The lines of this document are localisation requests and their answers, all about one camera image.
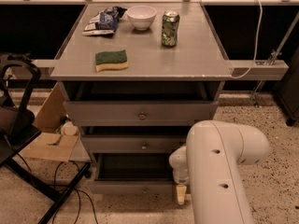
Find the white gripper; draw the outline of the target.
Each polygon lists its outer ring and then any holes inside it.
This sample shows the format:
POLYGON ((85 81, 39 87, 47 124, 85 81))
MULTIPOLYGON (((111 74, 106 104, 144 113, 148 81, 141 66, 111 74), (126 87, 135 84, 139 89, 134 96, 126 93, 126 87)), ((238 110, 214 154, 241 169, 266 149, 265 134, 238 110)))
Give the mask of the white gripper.
POLYGON ((173 169, 174 181, 179 184, 176 186, 177 202, 179 205, 183 205, 185 203, 185 196, 187 192, 186 185, 189 183, 185 146, 178 148, 170 155, 169 164, 173 169))

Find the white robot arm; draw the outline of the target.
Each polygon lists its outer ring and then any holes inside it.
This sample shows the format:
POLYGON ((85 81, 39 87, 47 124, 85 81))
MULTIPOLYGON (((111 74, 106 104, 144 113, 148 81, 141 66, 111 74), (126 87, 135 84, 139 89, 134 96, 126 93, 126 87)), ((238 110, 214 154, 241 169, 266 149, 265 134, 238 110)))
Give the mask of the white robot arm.
POLYGON ((178 203, 192 196, 195 224, 254 224, 239 165, 263 161, 269 141, 259 129, 205 120, 194 124, 186 143, 169 157, 178 203))

